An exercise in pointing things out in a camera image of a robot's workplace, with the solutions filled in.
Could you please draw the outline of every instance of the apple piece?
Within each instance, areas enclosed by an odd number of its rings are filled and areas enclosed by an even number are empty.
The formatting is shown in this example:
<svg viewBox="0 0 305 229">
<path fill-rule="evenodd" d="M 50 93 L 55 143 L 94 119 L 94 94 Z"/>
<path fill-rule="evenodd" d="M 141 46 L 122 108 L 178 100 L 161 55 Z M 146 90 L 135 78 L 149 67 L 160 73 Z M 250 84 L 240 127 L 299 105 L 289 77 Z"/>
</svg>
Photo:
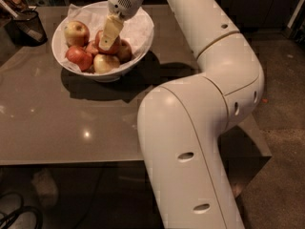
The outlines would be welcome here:
<svg viewBox="0 0 305 229">
<path fill-rule="evenodd" d="M 98 49 L 96 48 L 95 40 L 90 41 L 85 50 L 86 50 L 86 52 L 92 53 L 93 56 L 97 56 Z"/>
<path fill-rule="evenodd" d="M 132 60 L 132 47 L 127 40 L 121 39 L 121 46 L 116 53 L 116 56 L 121 63 L 126 63 Z"/>
<path fill-rule="evenodd" d="M 84 47 L 88 44 L 90 38 L 89 28 L 83 22 L 77 20 L 68 22 L 64 29 L 64 34 L 68 47 Z"/>
<path fill-rule="evenodd" d="M 120 60 L 114 55 L 98 54 L 93 60 L 93 65 L 96 73 L 108 73 L 120 67 Z"/>
<path fill-rule="evenodd" d="M 112 46 L 107 51 L 105 51 L 105 50 L 103 50 L 99 47 L 99 42 L 101 40 L 102 33 L 103 33 L 103 30 L 99 30 L 96 33 L 96 36 L 95 36 L 95 46 L 96 46 L 96 48 L 98 49 L 98 51 L 100 53 L 115 55 L 118 52 L 118 50 L 121 46 L 121 37 L 117 36 L 114 43 L 112 44 Z"/>
<path fill-rule="evenodd" d="M 79 46 L 70 46 L 66 51 L 66 57 L 70 62 L 76 64 L 82 72 L 86 71 L 93 62 L 92 54 Z"/>
</svg>

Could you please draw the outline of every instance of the floor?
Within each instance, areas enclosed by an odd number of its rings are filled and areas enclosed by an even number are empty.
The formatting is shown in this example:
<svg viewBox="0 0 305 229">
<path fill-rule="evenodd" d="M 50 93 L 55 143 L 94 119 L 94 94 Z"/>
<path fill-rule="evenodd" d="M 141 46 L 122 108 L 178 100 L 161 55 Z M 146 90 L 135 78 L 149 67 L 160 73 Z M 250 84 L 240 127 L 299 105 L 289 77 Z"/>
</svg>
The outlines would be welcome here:
<svg viewBox="0 0 305 229">
<path fill-rule="evenodd" d="M 300 229 L 305 225 L 305 53 L 281 33 L 246 34 L 264 68 L 265 92 L 254 118 L 273 156 L 236 198 L 246 229 Z M 0 194 L 22 194 L 44 215 L 44 229 L 163 228 L 141 161 L 49 167 L 60 198 L 41 208 L 31 167 L 5 168 Z M 0 200 L 0 212 L 18 206 Z M 34 228 L 25 214 L 11 227 Z"/>
</svg>

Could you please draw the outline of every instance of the glossy table surface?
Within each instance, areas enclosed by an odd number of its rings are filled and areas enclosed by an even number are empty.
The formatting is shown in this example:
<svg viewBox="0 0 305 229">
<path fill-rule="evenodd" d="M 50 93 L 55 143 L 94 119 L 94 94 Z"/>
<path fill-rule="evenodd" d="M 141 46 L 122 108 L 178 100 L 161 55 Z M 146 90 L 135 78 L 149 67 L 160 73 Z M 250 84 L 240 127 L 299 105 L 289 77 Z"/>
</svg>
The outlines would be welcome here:
<svg viewBox="0 0 305 229">
<path fill-rule="evenodd" d="M 0 165 L 143 159 L 136 125 L 141 100 L 154 86 L 198 68 L 170 8 L 143 9 L 154 22 L 151 50 L 112 83 L 69 73 L 53 57 L 52 35 L 67 7 L 37 8 L 46 44 L 1 46 Z"/>
</svg>

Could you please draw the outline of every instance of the apple slice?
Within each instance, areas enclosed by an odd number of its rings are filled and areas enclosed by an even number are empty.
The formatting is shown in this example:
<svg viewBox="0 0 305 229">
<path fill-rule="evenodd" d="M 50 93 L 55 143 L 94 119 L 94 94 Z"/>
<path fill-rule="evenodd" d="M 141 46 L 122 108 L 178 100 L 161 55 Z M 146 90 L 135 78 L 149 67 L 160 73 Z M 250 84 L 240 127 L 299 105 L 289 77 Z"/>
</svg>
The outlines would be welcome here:
<svg viewBox="0 0 305 229">
<path fill-rule="evenodd" d="M 98 49 L 98 51 L 100 53 L 103 53 L 103 54 L 109 54 L 109 55 L 115 55 L 120 46 L 121 46 L 121 38 L 120 36 L 117 36 L 114 43 L 112 44 L 112 46 L 107 50 L 103 50 L 99 47 L 99 42 L 101 40 L 101 36 L 102 36 L 102 33 L 103 33 L 103 30 L 99 30 L 97 33 L 96 33 L 96 36 L 95 36 L 95 46 L 96 48 Z"/>
</svg>

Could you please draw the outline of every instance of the cable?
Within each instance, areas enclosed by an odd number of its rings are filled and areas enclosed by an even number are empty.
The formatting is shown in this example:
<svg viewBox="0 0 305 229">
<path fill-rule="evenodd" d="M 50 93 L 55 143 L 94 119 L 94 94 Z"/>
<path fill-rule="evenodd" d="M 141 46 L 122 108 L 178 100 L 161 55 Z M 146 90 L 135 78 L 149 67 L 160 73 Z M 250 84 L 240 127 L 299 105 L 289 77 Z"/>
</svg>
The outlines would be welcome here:
<svg viewBox="0 0 305 229">
<path fill-rule="evenodd" d="M 32 207 L 32 206 L 24 206 L 23 197 L 20 194 L 14 193 L 14 192 L 9 192 L 4 195 L 1 195 L 0 199 L 7 197 L 7 196 L 18 196 L 20 199 L 20 206 L 18 209 L 14 210 L 13 212 L 9 213 L 8 215 L 4 212 L 0 212 L 0 214 L 3 216 L 0 219 L 0 228 L 1 229 L 9 229 L 22 214 L 27 213 L 27 212 L 33 213 L 35 215 L 36 223 L 35 223 L 35 227 L 33 229 L 42 228 L 43 215 L 37 208 Z"/>
<path fill-rule="evenodd" d="M 94 190 L 93 190 L 93 195 L 92 195 L 92 197 L 91 197 L 91 200 L 90 200 L 89 206 L 88 206 L 88 208 L 87 208 L 87 211 L 86 211 L 85 214 L 82 216 L 82 218 L 81 218 L 79 221 L 77 221 L 77 222 L 75 223 L 75 225 L 72 227 L 72 229 L 76 229 L 76 228 L 85 220 L 85 218 L 86 218 L 87 215 L 88 215 L 88 212 L 91 210 L 92 204 L 93 204 L 94 199 L 95 199 L 95 196 L 96 196 L 97 189 L 98 189 L 98 187 L 99 187 L 99 183 L 100 183 L 101 178 L 102 178 L 102 176 L 103 176 L 103 174 L 104 174 L 104 169 L 105 169 L 105 168 L 102 168 L 101 171 L 99 172 L 97 181 L 95 182 L 95 187 L 94 187 Z"/>
</svg>

